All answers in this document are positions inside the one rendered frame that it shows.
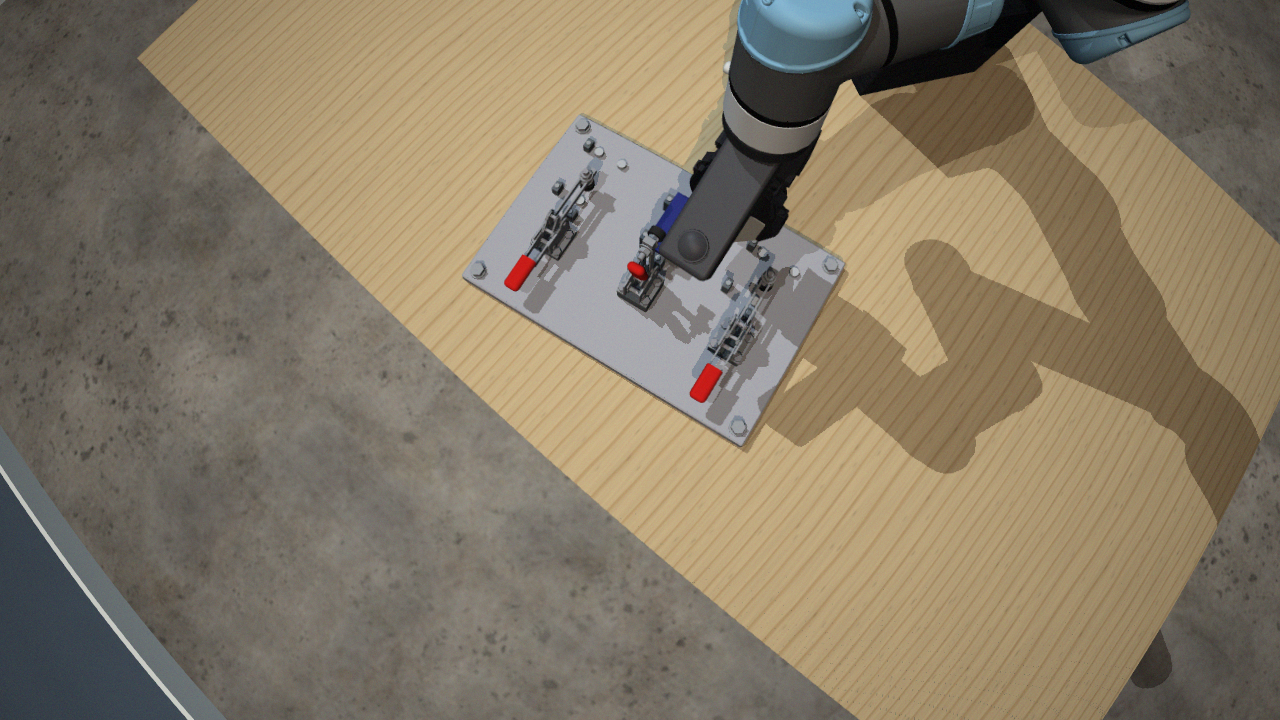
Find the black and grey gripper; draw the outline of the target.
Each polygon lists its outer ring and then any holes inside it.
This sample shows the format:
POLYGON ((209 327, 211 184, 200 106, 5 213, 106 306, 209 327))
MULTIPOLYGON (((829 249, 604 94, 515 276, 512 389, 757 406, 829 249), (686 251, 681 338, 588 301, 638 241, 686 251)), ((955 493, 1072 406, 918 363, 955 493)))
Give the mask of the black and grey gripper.
MULTIPOLYGON (((722 124, 723 124, 723 131, 716 140, 716 149, 717 149, 716 152, 721 149, 722 143, 724 143, 724 138, 730 138, 730 142, 733 145, 733 147, 748 158, 764 163, 783 163, 783 165, 780 168, 780 172, 772 181, 769 188, 765 191, 760 202, 758 202, 748 223, 742 227, 742 231, 739 233, 737 238, 733 242, 753 241, 753 240, 756 240, 759 242, 762 240, 769 240, 776 234, 780 234, 780 231, 782 229, 785 222, 788 218, 787 215, 788 209, 783 206, 786 199, 788 199, 787 188, 790 187, 790 184, 792 184, 795 177, 796 176, 799 177, 800 173, 803 172, 804 168, 803 161, 806 165, 806 161, 812 156, 817 141, 820 137, 822 129, 817 136, 817 138, 814 138, 814 141, 805 147, 806 151, 805 149, 801 149, 797 152, 771 154, 771 152, 762 152, 756 149, 748 146, 748 143, 744 143, 736 135, 733 135, 732 129, 730 129, 730 126, 724 120, 724 111, 722 114, 722 124), (806 155, 809 156, 806 158, 806 155)), ((692 176, 690 178, 691 191, 696 188, 699 181, 701 179, 701 176, 710 165, 710 161, 716 158, 716 152, 707 152, 705 156, 701 160, 698 160, 698 163, 692 167, 692 176)))

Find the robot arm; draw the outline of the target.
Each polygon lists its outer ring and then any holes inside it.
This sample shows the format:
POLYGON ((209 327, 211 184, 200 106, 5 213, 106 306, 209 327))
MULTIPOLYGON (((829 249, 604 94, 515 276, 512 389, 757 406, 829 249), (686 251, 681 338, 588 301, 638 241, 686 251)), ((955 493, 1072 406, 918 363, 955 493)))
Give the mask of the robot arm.
MULTIPOLYGON (((753 149, 797 152, 819 135, 840 85, 992 28, 1004 1, 742 0, 733 55, 723 67, 724 120, 753 149)), ((1188 0, 1036 1, 1078 64, 1190 18, 1188 0)), ((782 165, 748 158, 724 138, 660 256, 710 279, 782 165)))

